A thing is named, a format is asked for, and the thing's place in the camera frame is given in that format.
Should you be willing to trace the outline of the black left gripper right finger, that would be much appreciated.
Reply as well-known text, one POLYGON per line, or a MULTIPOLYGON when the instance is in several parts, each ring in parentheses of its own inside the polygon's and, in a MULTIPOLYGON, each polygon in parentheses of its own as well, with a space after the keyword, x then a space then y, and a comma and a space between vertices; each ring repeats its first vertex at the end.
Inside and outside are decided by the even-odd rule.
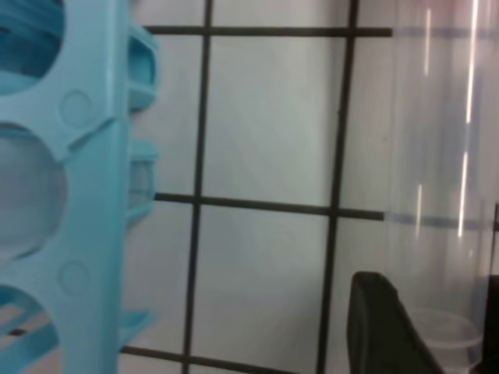
POLYGON ((498 275, 489 281, 481 372, 498 373, 498 275))

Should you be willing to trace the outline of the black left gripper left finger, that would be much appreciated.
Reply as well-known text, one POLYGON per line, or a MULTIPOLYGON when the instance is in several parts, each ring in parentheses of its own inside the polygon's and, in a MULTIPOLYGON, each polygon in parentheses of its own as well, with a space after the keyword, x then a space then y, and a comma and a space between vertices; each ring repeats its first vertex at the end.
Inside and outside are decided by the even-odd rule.
POLYGON ((444 371, 416 332, 397 290, 381 273, 352 276, 346 338, 351 373, 444 371))

